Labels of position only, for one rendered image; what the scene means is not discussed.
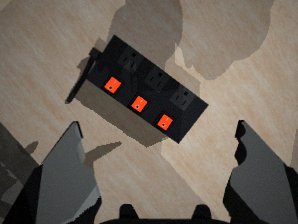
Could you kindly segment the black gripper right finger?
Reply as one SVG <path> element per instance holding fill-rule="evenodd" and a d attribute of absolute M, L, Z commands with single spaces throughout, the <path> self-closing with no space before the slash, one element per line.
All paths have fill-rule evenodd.
<path fill-rule="evenodd" d="M 223 205 L 232 224 L 298 224 L 298 174 L 245 120 L 235 138 L 238 166 L 232 169 Z"/>

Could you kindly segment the black power strip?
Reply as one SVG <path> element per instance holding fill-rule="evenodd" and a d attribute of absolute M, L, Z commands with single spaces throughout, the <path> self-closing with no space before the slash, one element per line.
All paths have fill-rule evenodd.
<path fill-rule="evenodd" d="M 68 103 L 87 79 L 178 144 L 208 107 L 115 34 L 103 52 L 93 47 L 88 55 L 89 61 Z"/>

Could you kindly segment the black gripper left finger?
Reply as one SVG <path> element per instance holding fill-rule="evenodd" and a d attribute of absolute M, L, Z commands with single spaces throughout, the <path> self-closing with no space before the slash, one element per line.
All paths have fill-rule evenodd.
<path fill-rule="evenodd" d="M 102 199 L 93 170 L 83 164 L 82 138 L 73 121 L 34 168 L 2 224 L 94 224 Z"/>

